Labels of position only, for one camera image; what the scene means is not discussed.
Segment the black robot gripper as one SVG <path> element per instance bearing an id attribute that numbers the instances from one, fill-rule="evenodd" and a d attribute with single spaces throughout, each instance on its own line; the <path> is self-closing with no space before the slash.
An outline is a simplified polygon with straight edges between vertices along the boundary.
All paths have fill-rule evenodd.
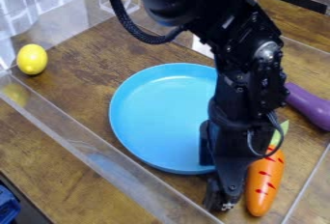
<path id="1" fill-rule="evenodd" d="M 288 96 L 280 45 L 263 42 L 246 57 L 239 62 L 215 61 L 215 92 L 200 125 L 200 164 L 215 167 L 210 177 L 224 187 L 239 187 L 240 195 L 247 167 L 272 154 L 267 147 L 282 131 L 275 110 Z"/>

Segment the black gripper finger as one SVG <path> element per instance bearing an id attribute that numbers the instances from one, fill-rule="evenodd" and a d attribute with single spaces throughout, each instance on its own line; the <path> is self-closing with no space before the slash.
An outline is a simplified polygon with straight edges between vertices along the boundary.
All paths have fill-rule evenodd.
<path id="1" fill-rule="evenodd" d="M 202 205 L 207 211 L 227 211 L 238 203 L 240 188 L 235 185 L 224 187 L 215 177 L 207 179 Z"/>

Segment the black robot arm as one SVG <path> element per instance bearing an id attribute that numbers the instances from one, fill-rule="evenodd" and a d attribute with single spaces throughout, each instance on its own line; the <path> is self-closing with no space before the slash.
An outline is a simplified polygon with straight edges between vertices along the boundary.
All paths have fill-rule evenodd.
<path id="1" fill-rule="evenodd" d="M 200 125 L 199 163 L 212 166 L 203 205 L 230 210 L 243 193 L 248 165 L 270 155 L 279 130 L 275 110 L 288 91 L 280 32 L 254 0 L 143 0 L 163 25 L 181 26 L 210 46 L 216 86 Z"/>

